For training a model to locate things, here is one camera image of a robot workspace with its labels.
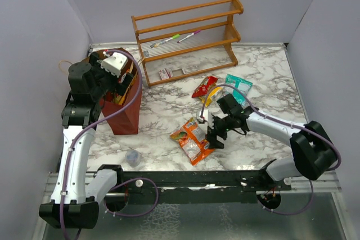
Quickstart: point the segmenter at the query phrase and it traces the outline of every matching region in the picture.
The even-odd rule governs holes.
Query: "snack bag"
[[[193,165],[214,152],[214,149],[209,149],[210,143],[193,117],[170,137],[179,143]]]
[[[208,96],[208,100],[205,103],[205,107],[208,107],[215,99],[217,99],[219,97],[221,90],[222,90],[222,88],[218,87],[211,91],[211,93]],[[199,98],[201,99],[201,101],[203,103],[205,102],[205,96],[201,96]]]
[[[228,74],[226,75],[226,79],[225,79],[225,83],[232,85],[234,87],[236,87],[238,90],[240,90],[240,92],[242,94],[244,94],[244,96],[246,96],[250,90],[250,88],[253,86],[253,83],[241,79],[240,77],[236,77],[234,75]],[[227,95],[231,93],[234,98],[236,99],[236,101],[241,105],[241,106],[245,106],[246,104],[246,99],[244,99],[244,97],[238,93],[237,91],[233,90],[230,87],[224,87],[223,89],[223,96]]]
[[[214,76],[208,76],[202,80],[201,84],[195,89],[192,94],[192,98],[198,98],[207,94],[210,88],[214,87],[218,78]]]

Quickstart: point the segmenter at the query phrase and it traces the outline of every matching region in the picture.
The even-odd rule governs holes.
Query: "green marker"
[[[165,42],[168,42],[168,41],[170,41],[170,40],[172,40],[172,39],[176,39],[177,37],[180,37],[180,35],[179,35],[179,34],[173,35],[171,38],[165,39],[165,40],[163,40],[163,41],[155,44],[154,47],[157,47],[157,46],[159,46],[159,45],[162,45],[162,44],[164,44]]]

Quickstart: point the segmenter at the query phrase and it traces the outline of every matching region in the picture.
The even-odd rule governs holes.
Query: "orange snack bag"
[[[193,117],[170,137],[179,143],[193,165],[215,150],[209,149],[210,143],[205,139],[205,133]]]

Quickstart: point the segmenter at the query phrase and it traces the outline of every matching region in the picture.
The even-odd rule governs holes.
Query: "purple marker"
[[[178,43],[182,42],[183,40],[186,40],[187,38],[191,37],[191,36],[194,36],[195,34],[201,32],[201,30],[197,30],[195,31],[194,33],[191,33],[190,35],[186,36],[185,38],[181,39],[181,40],[178,40]]]

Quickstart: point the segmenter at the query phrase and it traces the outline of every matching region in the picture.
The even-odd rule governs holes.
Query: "red snack bag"
[[[216,85],[218,78],[214,76],[205,77],[201,84],[195,89],[192,98],[198,98],[207,94],[210,88]]]
[[[214,149],[209,149],[210,143],[193,117],[170,137],[179,143],[193,165],[214,152]]]

